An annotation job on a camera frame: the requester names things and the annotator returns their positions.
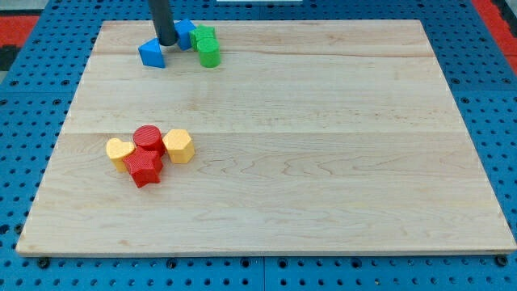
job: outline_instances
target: blue pegboard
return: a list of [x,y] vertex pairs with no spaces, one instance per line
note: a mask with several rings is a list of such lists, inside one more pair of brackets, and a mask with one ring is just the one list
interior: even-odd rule
[[[176,19],[420,19],[514,235],[517,79],[469,1],[176,0]],[[15,252],[104,20],[150,19],[146,0],[51,0],[0,86],[0,290],[517,289],[517,256],[25,259]]]

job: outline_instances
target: black pole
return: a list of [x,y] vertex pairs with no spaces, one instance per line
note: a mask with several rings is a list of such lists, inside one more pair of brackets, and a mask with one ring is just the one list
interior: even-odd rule
[[148,2],[153,16],[154,30],[160,44],[164,46],[175,44],[178,37],[174,29],[169,0],[148,0]]

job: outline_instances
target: green cylinder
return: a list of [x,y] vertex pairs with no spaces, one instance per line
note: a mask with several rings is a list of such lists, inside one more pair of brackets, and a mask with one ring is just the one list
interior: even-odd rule
[[205,68],[215,68],[221,63],[219,42],[215,38],[205,38],[197,43],[200,63]]

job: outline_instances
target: blue block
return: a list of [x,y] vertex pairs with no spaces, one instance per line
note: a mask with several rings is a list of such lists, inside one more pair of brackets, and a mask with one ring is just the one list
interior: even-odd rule
[[178,33],[178,46],[181,50],[188,50],[192,47],[191,37],[188,35],[189,31],[195,29],[195,25],[189,20],[184,19],[174,24],[176,33]]
[[138,52],[140,53],[140,58],[144,65],[165,68],[158,38],[154,38],[141,45],[140,48],[138,48]]

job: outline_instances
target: yellow hexagonal prism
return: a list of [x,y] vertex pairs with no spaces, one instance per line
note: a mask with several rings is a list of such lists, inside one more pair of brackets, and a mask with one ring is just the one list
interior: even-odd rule
[[192,138],[185,129],[172,129],[163,138],[172,163],[188,163],[195,154]]

